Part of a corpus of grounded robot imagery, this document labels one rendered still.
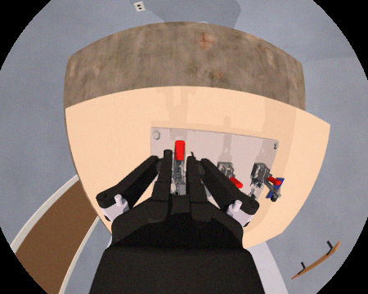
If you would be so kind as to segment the blue rectangular plate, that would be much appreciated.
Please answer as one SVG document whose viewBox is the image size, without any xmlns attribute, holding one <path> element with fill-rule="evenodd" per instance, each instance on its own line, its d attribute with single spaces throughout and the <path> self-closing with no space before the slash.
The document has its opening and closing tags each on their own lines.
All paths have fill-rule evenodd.
<svg viewBox="0 0 368 294">
<path fill-rule="evenodd" d="M 280 185 L 274 185 L 273 184 L 273 187 L 275 188 L 275 189 L 278 189 L 279 187 L 281 187 L 281 185 L 282 185 L 282 183 L 283 183 L 283 181 L 284 181 L 284 179 L 285 178 L 283 178 L 283 177 L 277 177 L 276 178 L 277 180 L 280 180 Z M 269 190 L 269 192 L 267 193 L 267 196 L 266 196 L 266 198 L 271 198 L 272 197 L 272 195 L 273 195 L 273 193 Z"/>
</svg>

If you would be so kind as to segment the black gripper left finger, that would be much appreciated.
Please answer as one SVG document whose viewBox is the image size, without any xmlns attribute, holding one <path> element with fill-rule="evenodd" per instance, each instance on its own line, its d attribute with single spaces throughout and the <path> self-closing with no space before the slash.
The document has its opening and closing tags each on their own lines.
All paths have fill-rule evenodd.
<svg viewBox="0 0 368 294">
<path fill-rule="evenodd" d="M 150 156 L 117 185 L 96 196 L 98 205 L 108 221 L 113 222 L 117 216 L 134 207 L 158 175 L 147 205 L 146 217 L 154 227 L 162 227 L 167 223 L 174 149 L 175 141 L 171 141 L 170 148 L 164 150 L 162 158 Z"/>
</svg>

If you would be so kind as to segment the grey fixture plate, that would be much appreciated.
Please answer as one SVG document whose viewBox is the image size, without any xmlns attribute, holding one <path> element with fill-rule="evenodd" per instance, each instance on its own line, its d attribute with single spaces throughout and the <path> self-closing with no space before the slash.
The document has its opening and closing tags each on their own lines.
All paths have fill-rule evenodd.
<svg viewBox="0 0 368 294">
<path fill-rule="evenodd" d="M 152 136 L 153 131 L 160 132 L 160 138 Z M 209 159 L 215 166 L 218 162 L 234 164 L 236 179 L 243 184 L 240 191 L 254 194 L 258 198 L 263 191 L 252 182 L 251 172 L 254 163 L 265 163 L 269 169 L 275 160 L 277 149 L 274 144 L 278 140 L 247 136 L 219 131 L 203 131 L 182 128 L 152 127 L 150 129 L 150 156 L 164 156 L 164 150 L 169 149 L 171 141 L 184 140 L 189 142 L 191 152 L 196 160 Z M 250 186 L 253 183 L 254 186 Z"/>
</svg>

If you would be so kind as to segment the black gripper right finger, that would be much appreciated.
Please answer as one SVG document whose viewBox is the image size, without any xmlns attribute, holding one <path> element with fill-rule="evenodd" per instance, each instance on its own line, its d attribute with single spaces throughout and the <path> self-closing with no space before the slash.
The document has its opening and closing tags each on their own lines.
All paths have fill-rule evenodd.
<svg viewBox="0 0 368 294">
<path fill-rule="evenodd" d="M 205 229 L 213 217 L 205 187 L 219 208 L 239 221 L 242 227 L 249 224 L 259 209 L 258 201 L 241 192 L 209 159 L 196 160 L 189 142 L 185 143 L 185 171 L 186 194 L 189 194 L 190 220 L 193 227 Z"/>
</svg>

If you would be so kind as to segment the grey rectangular plate with slot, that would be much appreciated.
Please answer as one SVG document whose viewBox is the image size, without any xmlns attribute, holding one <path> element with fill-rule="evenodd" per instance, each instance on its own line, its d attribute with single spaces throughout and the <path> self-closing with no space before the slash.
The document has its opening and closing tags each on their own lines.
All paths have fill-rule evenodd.
<svg viewBox="0 0 368 294">
<path fill-rule="evenodd" d="M 175 192 L 178 192 L 178 183 L 176 183 L 176 191 Z M 174 193 L 174 187 L 175 187 L 175 183 L 171 181 L 171 194 Z M 186 182 L 181 182 L 180 184 L 180 191 L 179 191 L 179 194 L 180 195 L 183 195 L 183 194 L 186 194 Z"/>
</svg>

